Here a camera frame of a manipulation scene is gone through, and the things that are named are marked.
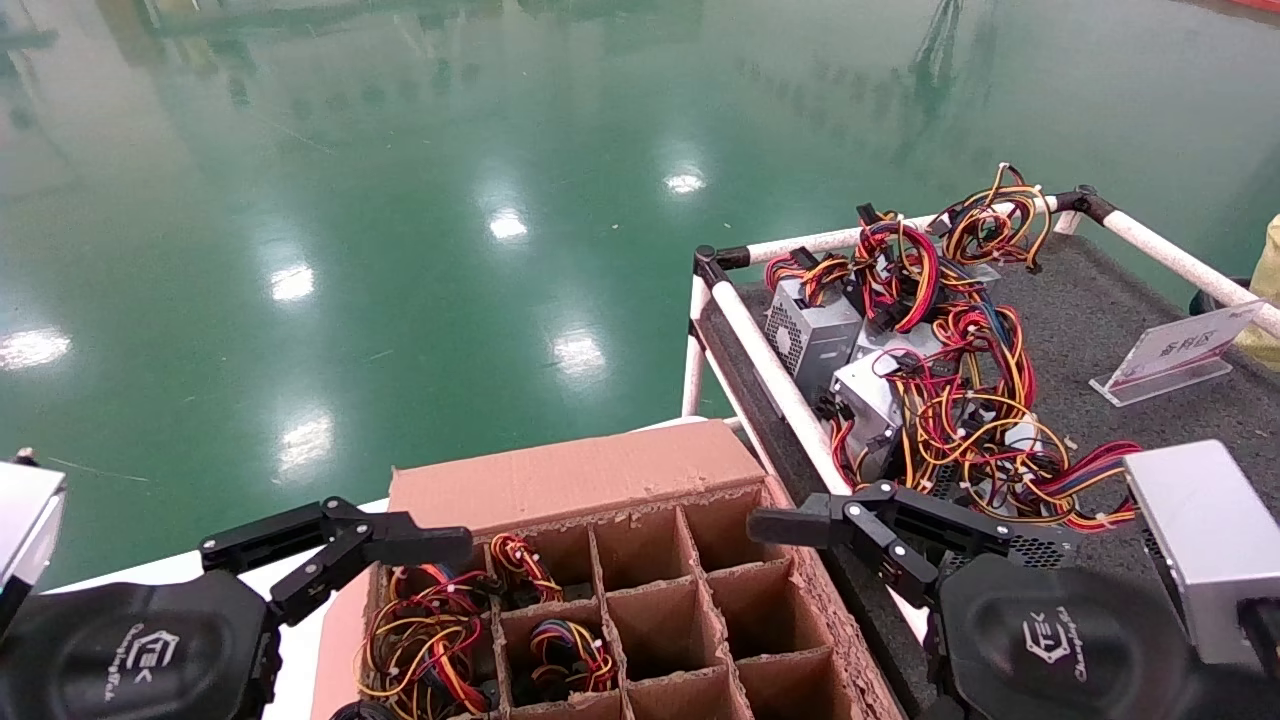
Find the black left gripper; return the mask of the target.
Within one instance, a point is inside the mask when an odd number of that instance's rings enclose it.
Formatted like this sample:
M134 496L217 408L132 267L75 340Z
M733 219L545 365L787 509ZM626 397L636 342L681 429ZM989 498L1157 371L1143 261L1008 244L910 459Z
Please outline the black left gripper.
M5 719L259 719L282 667L265 598L239 578L29 597L3 637Z

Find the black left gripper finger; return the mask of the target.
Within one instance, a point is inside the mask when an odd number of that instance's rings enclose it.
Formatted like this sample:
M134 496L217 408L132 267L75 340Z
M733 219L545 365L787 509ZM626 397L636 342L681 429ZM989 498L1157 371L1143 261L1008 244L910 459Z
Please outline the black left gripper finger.
M200 557L204 571L239 575L310 552L270 589L274 618L294 626L374 564L458 564L472 546L466 527L421 528L408 512L367 512L330 497L210 536Z

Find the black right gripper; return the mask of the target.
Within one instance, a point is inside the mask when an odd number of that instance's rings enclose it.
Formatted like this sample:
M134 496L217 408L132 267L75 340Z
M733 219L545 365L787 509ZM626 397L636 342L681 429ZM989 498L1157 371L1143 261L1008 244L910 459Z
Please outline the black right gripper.
M1009 527L941 498L888 483L814 493L799 509L753 510L748 537L847 547L913 607L933 605L928 719L1277 716L1277 682L1203 661L1160 594L1080 568L1014 565ZM947 553L979 557L943 579Z

